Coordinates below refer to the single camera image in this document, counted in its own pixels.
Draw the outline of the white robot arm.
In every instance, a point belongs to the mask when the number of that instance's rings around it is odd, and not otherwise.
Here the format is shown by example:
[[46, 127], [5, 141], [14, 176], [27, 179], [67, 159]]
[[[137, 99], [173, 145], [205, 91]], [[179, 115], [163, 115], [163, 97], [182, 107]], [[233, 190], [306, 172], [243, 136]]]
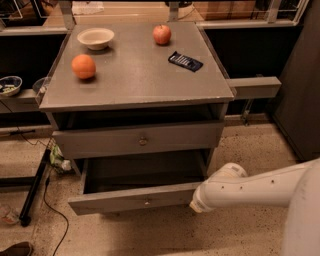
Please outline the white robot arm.
[[248, 176], [228, 163], [202, 182], [190, 207], [197, 213], [236, 205], [288, 209], [281, 256], [320, 256], [320, 160]]

